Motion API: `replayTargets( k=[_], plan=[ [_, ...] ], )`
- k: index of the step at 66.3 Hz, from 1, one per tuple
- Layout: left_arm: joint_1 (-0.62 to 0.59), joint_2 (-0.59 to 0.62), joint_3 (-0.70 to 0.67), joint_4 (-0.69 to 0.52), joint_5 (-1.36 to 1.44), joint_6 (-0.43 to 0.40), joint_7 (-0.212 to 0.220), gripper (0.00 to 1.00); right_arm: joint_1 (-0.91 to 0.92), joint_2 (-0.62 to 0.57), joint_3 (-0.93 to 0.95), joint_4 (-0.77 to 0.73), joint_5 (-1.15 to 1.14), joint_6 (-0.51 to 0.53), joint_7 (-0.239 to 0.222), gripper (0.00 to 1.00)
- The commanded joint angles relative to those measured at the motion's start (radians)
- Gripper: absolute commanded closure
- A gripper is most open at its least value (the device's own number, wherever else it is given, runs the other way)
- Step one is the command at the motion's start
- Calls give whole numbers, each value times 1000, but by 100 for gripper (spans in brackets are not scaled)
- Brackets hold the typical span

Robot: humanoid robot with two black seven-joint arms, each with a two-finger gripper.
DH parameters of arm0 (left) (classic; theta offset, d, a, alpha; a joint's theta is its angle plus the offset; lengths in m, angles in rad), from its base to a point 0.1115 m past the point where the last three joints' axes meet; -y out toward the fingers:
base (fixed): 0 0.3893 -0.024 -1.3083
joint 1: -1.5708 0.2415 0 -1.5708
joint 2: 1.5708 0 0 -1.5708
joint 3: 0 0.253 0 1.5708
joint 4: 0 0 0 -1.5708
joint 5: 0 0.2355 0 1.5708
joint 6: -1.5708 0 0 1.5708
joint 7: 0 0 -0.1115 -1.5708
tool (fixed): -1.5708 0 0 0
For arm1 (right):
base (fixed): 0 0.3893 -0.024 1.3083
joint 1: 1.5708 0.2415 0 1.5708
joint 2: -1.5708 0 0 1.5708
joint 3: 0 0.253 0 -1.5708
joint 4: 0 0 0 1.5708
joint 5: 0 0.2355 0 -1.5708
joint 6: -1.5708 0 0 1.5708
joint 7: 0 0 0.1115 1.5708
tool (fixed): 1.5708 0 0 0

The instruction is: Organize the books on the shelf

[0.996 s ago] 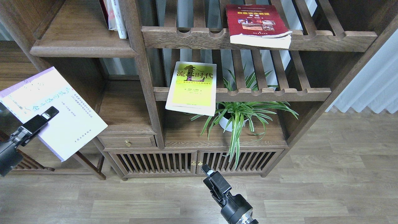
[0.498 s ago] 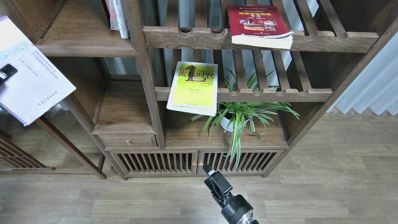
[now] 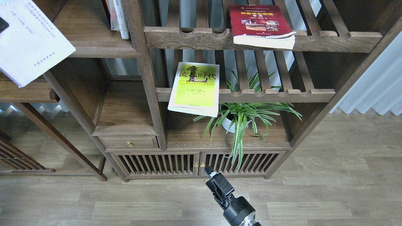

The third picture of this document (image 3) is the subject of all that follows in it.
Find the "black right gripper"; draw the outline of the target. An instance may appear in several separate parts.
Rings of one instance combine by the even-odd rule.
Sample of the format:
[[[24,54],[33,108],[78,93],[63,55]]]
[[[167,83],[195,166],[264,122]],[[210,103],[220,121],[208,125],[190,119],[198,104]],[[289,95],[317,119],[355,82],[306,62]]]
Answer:
[[[256,210],[243,197],[235,198],[232,193],[234,187],[212,167],[206,166],[204,172],[210,177],[206,186],[211,190],[215,201],[224,210],[223,216],[231,226],[256,226]]]

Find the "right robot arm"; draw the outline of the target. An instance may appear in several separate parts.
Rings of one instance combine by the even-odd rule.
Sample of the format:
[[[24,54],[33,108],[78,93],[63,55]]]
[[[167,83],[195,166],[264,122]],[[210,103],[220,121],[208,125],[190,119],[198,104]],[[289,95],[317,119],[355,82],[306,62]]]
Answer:
[[[216,173],[210,166],[205,167],[204,171],[210,177],[206,185],[213,193],[215,201],[223,209],[223,216],[231,226],[261,225],[255,221],[256,210],[243,196],[238,198],[233,196],[235,189],[222,173]]]

